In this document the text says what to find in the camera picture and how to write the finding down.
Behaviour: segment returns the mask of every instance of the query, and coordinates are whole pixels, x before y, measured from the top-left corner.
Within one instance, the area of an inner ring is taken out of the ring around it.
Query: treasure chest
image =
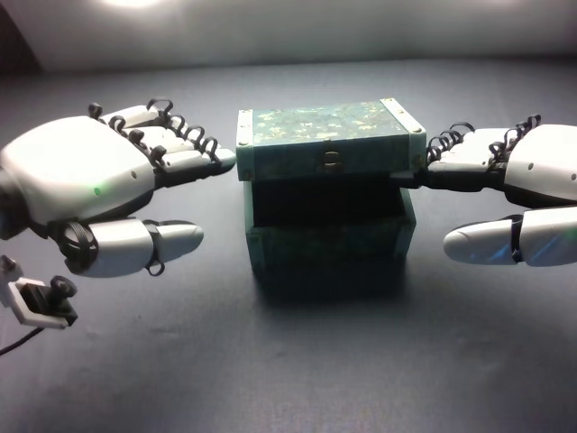
[[[243,110],[236,155],[255,272],[407,254],[415,215],[389,176],[424,167],[426,132],[395,99]]]

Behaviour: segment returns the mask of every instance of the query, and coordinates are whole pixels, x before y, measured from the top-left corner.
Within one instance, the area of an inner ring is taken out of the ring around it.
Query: gray table surface
[[[237,110],[395,97],[429,132],[577,124],[577,64],[392,61],[8,78],[0,143],[35,125],[164,95],[230,149]],[[0,359],[0,431],[574,432],[575,266],[452,263],[453,227],[523,209],[495,191],[411,191],[402,292],[269,302],[257,290],[235,172],[159,191],[138,217],[188,219],[201,247],[153,279],[76,278],[80,318]],[[32,278],[69,276],[55,244],[2,243]],[[0,345],[26,332],[0,312]]]

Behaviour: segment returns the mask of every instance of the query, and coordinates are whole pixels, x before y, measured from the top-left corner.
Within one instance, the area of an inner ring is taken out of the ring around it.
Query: white robotic hand
[[[413,179],[415,186],[493,188],[533,209],[454,229],[444,239],[452,259],[529,266],[577,262],[577,127],[540,122],[532,115],[512,129],[455,124],[429,142],[428,167]],[[458,125],[470,132],[458,133]],[[433,147],[435,140],[440,145]]]
[[[159,102],[167,106],[158,108]],[[173,115],[172,107],[169,100],[153,99],[102,115],[92,104],[89,115],[43,124],[6,145],[0,151],[0,239],[31,228],[59,245],[71,272],[87,277],[142,269],[156,276],[166,262],[194,251],[203,239],[199,226],[130,217],[156,189],[235,165],[232,151],[205,137],[201,126]],[[17,295],[13,274],[0,271],[5,303]]]

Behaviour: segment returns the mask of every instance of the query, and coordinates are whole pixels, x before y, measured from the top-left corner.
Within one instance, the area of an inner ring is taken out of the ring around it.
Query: chest lid
[[[236,156],[241,181],[417,171],[426,131],[393,98],[242,110]]]

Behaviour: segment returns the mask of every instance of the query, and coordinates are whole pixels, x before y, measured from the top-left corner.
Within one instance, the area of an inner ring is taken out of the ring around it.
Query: bright light
[[[160,2],[160,0],[103,0],[104,3],[118,7],[149,7]]]

